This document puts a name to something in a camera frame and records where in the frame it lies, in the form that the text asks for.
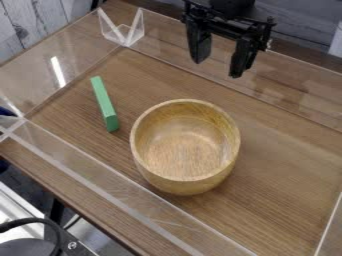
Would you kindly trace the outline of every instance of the wooden tabletop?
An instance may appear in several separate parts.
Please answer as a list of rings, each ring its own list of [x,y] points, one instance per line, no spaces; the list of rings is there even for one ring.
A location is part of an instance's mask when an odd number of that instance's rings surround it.
[[[129,7],[117,3],[108,4],[108,13],[114,6],[120,6],[122,16],[130,15]],[[265,55],[261,58],[273,61]],[[304,64],[296,67],[297,76],[300,70],[309,72]],[[89,84],[94,75],[102,78],[117,110],[120,130],[112,134],[105,131]],[[26,117],[256,254],[311,255],[342,191],[342,134],[227,87],[120,48]],[[144,110],[180,98],[221,107],[236,121],[241,136],[232,174],[216,189],[192,197],[162,194],[148,185],[136,170],[128,140],[132,124]],[[140,254],[185,255],[17,142],[5,140],[0,152]]]

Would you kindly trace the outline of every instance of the green block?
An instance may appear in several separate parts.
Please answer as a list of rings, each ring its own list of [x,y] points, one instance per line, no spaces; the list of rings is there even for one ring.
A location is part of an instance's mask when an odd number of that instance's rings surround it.
[[[97,99],[97,103],[101,110],[101,115],[105,123],[105,128],[108,132],[118,129],[117,115],[108,97],[108,93],[98,76],[90,78],[92,89]]]

